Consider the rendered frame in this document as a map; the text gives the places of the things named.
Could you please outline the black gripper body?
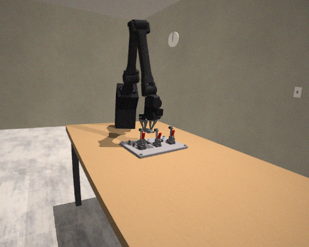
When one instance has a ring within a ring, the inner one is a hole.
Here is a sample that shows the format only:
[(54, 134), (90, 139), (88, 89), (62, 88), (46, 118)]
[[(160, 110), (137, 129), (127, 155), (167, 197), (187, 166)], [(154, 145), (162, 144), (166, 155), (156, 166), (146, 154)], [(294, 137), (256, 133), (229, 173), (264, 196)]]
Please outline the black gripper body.
[(144, 114), (139, 114), (139, 119), (141, 120), (156, 120), (154, 116), (145, 116)]

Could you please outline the grey toggle clamp with red handle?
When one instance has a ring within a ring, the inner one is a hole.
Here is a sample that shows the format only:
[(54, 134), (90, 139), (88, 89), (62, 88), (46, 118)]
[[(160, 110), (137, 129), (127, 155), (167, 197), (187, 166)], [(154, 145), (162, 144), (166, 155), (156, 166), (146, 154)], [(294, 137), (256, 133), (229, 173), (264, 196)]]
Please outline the grey toggle clamp with red handle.
[(175, 132), (175, 130), (172, 130), (172, 129), (173, 129), (172, 126), (169, 126), (168, 128), (170, 129), (170, 136), (169, 136), (169, 138), (168, 138), (167, 143), (169, 143), (169, 144), (175, 144), (175, 143), (176, 143), (176, 142), (175, 142), (175, 138), (174, 138), (174, 132)]

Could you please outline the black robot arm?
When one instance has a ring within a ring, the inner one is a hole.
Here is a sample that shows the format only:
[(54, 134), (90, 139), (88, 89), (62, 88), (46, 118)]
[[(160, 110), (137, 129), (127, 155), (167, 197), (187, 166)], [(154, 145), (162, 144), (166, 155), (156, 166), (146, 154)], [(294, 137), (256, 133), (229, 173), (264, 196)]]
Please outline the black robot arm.
[[(149, 22), (146, 20), (131, 20), (127, 23), (129, 27), (129, 53), (127, 68), (123, 73), (123, 85), (119, 86), (122, 95), (136, 93), (137, 90), (133, 84), (139, 83), (139, 70), (136, 69), (137, 47), (139, 62), (141, 67), (141, 91), (145, 97), (145, 116), (154, 116), (160, 119), (163, 116), (163, 109), (160, 109), (162, 101), (160, 96), (156, 95), (157, 87), (151, 73), (147, 34), (150, 33)], [(146, 30), (145, 30), (146, 29)], [(131, 34), (134, 33), (134, 34)], [(137, 41), (136, 41), (137, 40)], [(135, 74), (136, 73), (136, 74)], [(147, 83), (149, 83), (147, 85)]]

